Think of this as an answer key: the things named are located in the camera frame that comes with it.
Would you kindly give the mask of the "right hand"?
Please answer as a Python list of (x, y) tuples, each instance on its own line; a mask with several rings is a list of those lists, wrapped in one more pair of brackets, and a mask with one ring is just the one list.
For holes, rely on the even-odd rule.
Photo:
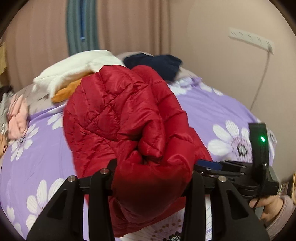
[(263, 207), (263, 212), (260, 220), (267, 223), (273, 222), (283, 207), (283, 200), (278, 196), (267, 196), (260, 199), (253, 199), (250, 201), (251, 208)]

